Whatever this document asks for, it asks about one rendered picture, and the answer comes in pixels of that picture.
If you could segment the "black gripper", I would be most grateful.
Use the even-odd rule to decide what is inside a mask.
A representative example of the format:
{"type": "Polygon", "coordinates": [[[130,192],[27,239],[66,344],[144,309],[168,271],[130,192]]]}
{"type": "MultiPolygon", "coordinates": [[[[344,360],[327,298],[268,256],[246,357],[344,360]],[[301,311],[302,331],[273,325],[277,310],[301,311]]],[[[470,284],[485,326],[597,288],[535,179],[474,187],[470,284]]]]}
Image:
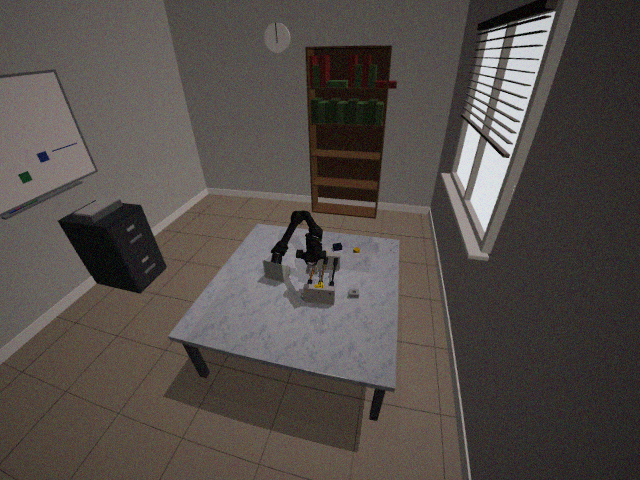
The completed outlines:
{"type": "MultiPolygon", "coordinates": [[[[306,252],[303,252],[303,250],[297,250],[296,251],[296,258],[304,259],[304,261],[308,265],[308,262],[306,261],[307,250],[313,251],[310,247],[306,246],[306,252]]],[[[320,253],[317,254],[317,256],[318,256],[318,259],[317,259],[315,265],[317,264],[318,260],[326,259],[326,251],[322,250],[320,253]]]]}

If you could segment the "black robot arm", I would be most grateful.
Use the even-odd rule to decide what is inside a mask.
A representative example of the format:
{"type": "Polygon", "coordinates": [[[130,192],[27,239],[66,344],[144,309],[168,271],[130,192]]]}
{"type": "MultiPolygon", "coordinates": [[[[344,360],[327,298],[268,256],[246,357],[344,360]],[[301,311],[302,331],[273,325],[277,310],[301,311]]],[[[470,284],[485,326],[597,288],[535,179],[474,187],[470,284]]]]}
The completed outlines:
{"type": "Polygon", "coordinates": [[[309,233],[305,234],[306,246],[310,247],[313,250],[313,251],[307,250],[306,261],[311,263],[314,263],[315,261],[317,261],[318,259],[317,254],[322,251],[322,243],[320,242],[322,242],[323,230],[320,226],[318,226],[315,223],[310,212],[303,210],[303,211],[293,211],[291,215],[291,222],[284,236],[280,241],[276,243],[276,245],[271,250],[272,258],[271,258],[271,261],[269,262],[281,264],[282,256],[285,255],[288,249],[288,242],[293,232],[295,231],[297,225],[301,224],[303,220],[305,220],[309,226],[309,229],[308,229],[309,233]]]}

